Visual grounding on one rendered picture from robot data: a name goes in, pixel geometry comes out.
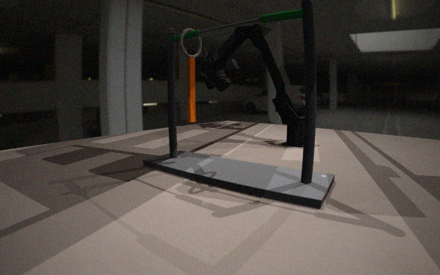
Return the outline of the orange handle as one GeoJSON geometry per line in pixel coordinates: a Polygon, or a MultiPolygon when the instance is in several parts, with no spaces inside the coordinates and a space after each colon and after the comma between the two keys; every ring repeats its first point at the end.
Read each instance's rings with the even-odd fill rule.
{"type": "Polygon", "coordinates": [[[195,58],[199,56],[202,50],[202,42],[200,36],[197,36],[199,47],[195,55],[189,55],[183,46],[183,37],[185,33],[191,32],[194,29],[183,30],[179,36],[179,44],[182,53],[187,57],[187,114],[188,122],[195,122],[195,58]]]}

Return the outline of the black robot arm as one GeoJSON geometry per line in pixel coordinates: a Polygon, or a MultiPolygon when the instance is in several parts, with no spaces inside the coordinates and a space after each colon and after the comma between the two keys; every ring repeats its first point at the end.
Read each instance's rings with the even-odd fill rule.
{"type": "MultiPolygon", "coordinates": [[[[261,52],[277,92],[276,98],[272,101],[276,112],[281,116],[282,123],[287,125],[286,142],[282,145],[304,147],[305,105],[286,75],[276,51],[276,39],[272,29],[259,24],[239,26],[217,51],[208,55],[206,47],[202,47],[199,56],[195,58],[200,82],[212,78],[214,70],[222,70],[227,64],[228,57],[247,38],[261,52]]],[[[211,82],[220,92],[231,86],[231,80],[226,74],[219,74],[211,82]]]]}

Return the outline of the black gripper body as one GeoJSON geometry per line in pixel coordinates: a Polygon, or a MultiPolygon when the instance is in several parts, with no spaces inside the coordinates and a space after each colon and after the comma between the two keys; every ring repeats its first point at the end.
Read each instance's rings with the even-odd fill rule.
{"type": "Polygon", "coordinates": [[[207,89],[213,89],[215,88],[215,84],[213,82],[211,82],[212,80],[215,80],[217,76],[219,76],[219,74],[225,74],[227,72],[229,72],[230,74],[235,74],[239,71],[239,66],[237,63],[237,60],[235,59],[231,59],[229,61],[227,61],[227,66],[224,67],[222,70],[214,70],[214,75],[212,78],[207,78],[205,80],[206,83],[206,88],[207,89]]]}

